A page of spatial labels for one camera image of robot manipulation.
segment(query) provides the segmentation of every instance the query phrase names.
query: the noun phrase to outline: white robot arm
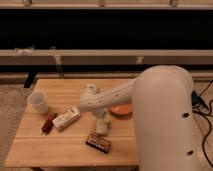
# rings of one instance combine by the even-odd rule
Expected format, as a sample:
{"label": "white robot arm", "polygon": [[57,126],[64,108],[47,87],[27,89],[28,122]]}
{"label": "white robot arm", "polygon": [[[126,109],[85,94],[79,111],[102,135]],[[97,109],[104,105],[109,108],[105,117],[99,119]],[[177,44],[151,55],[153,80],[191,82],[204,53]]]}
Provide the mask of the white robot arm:
{"label": "white robot arm", "polygon": [[143,171],[200,171],[195,154],[191,75],[177,66],[156,66],[124,85],[99,92],[87,85],[81,112],[132,102]]}

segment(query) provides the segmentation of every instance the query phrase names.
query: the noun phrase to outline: white cup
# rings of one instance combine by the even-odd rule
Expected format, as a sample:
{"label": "white cup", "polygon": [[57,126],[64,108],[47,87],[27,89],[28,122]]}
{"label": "white cup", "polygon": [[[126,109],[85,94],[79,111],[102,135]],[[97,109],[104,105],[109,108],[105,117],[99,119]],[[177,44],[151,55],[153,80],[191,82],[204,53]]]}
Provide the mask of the white cup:
{"label": "white cup", "polygon": [[35,108],[40,114],[48,111],[47,97],[44,92],[36,91],[31,93],[27,98],[27,103]]}

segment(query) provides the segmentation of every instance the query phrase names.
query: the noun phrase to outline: black wall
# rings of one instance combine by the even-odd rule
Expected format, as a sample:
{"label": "black wall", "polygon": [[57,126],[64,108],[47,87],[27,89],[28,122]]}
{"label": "black wall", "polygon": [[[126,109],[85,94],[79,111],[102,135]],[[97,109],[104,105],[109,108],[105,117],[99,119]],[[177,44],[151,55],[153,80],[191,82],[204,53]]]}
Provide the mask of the black wall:
{"label": "black wall", "polygon": [[213,11],[0,10],[0,49],[213,49]]}

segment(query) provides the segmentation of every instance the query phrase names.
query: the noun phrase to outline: table leg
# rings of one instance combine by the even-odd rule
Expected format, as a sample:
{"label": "table leg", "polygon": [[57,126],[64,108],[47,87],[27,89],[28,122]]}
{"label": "table leg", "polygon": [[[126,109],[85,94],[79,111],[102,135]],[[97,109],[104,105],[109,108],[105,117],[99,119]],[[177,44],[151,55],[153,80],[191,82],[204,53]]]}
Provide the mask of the table leg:
{"label": "table leg", "polygon": [[42,168],[40,167],[31,167],[30,169],[32,169],[33,171],[44,171]]}

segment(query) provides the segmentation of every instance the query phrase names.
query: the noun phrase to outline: chocolate bar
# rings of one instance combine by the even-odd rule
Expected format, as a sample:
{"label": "chocolate bar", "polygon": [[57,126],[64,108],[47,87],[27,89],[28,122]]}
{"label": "chocolate bar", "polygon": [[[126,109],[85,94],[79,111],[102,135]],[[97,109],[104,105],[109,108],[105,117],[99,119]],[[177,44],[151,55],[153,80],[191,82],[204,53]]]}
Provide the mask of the chocolate bar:
{"label": "chocolate bar", "polygon": [[95,134],[90,134],[87,137],[86,144],[91,146],[91,147],[94,147],[94,148],[96,148],[96,149],[98,149],[98,150],[100,150],[104,153],[108,153],[110,146],[111,146],[110,141],[107,141],[107,140],[105,140],[101,137],[98,137]]}

